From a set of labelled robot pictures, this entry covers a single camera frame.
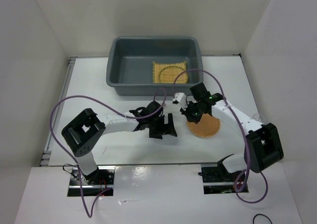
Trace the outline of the round orange woven tray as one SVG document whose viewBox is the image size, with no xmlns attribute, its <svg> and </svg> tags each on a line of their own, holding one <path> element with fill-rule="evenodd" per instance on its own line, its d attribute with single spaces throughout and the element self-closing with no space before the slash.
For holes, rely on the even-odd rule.
<svg viewBox="0 0 317 224">
<path fill-rule="evenodd" d="M 198 123 L 186 122 L 187 127 L 195 136 L 199 138 L 210 138 L 215 136 L 221 127 L 220 120 L 204 114 Z"/>
</svg>

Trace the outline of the round yellow bamboo tray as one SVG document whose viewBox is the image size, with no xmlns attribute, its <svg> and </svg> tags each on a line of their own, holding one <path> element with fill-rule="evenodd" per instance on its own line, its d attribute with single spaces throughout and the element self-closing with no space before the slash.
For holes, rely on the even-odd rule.
<svg viewBox="0 0 317 224">
<path fill-rule="evenodd" d="M 157 83 L 173 83 L 176 77 L 185 70 L 186 69 L 176 65 L 166 66 L 159 70 Z M 188 74 L 181 74 L 176 80 L 176 83 L 188 83 Z"/>
</svg>

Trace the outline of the square bamboo mat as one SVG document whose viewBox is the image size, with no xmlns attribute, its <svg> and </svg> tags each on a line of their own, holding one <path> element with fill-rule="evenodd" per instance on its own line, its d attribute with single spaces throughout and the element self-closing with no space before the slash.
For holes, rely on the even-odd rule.
<svg viewBox="0 0 317 224">
<path fill-rule="evenodd" d="M 187 70 L 187 62 L 178 63 L 158 63 L 153 61 L 153 82 L 173 83 L 175 78 L 183 71 Z"/>
</svg>

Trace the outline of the clear plastic cup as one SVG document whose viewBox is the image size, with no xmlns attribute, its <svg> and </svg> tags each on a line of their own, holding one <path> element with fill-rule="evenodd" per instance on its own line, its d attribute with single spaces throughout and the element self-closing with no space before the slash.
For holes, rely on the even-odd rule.
<svg viewBox="0 0 317 224">
<path fill-rule="evenodd" d="M 254 114 L 253 119 L 264 124 L 266 123 L 266 117 L 261 113 Z"/>
</svg>

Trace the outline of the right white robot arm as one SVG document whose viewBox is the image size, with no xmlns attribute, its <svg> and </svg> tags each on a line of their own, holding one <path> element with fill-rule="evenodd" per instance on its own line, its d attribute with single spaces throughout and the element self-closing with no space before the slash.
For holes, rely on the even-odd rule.
<svg viewBox="0 0 317 224">
<path fill-rule="evenodd" d="M 217 162 L 218 178 L 228 181 L 234 173 L 250 168 L 260 173 L 284 157 L 277 127 L 264 124 L 235 108 L 220 93 L 211 94 L 204 83 L 190 88 L 193 100 L 188 101 L 184 93 L 175 93 L 173 103 L 180 105 L 180 112 L 188 122 L 198 124 L 204 115 L 219 119 L 228 125 L 245 142 L 242 153 L 232 154 Z"/>
</svg>

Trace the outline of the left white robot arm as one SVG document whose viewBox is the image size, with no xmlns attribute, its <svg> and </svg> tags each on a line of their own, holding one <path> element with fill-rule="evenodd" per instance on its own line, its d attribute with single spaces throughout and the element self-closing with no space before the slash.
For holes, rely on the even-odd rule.
<svg viewBox="0 0 317 224">
<path fill-rule="evenodd" d="M 102 175 L 92 149 L 103 135 L 148 129 L 150 138 L 162 139 L 164 135 L 177 137 L 171 113 L 167 115 L 167 119 L 168 122 L 165 123 L 163 108 L 155 101 L 146 107 L 130 110 L 123 116 L 106 115 L 103 120 L 99 120 L 98 115 L 88 108 L 64 127 L 61 134 L 79 164 L 82 180 L 93 184 L 102 179 Z"/>
</svg>

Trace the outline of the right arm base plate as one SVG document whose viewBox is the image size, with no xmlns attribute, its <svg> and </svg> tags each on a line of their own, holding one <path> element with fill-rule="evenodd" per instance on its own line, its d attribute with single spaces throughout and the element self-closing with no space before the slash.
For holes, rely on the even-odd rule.
<svg viewBox="0 0 317 224">
<path fill-rule="evenodd" d="M 234 181 L 241 171 L 221 175 L 216 164 L 203 164 L 198 175 L 202 178 L 204 194 L 235 193 Z"/>
</svg>

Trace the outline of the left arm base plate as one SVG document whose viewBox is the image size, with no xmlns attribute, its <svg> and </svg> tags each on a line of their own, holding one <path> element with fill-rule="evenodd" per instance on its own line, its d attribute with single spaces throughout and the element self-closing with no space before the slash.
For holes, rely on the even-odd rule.
<svg viewBox="0 0 317 224">
<path fill-rule="evenodd" d="M 80 197 L 80 179 L 78 169 L 73 167 L 71 170 L 68 197 Z M 87 181 L 84 175 L 81 176 L 84 197 L 95 197 L 102 193 L 102 196 L 113 195 L 115 166 L 99 166 L 99 176 L 94 181 Z"/>
</svg>

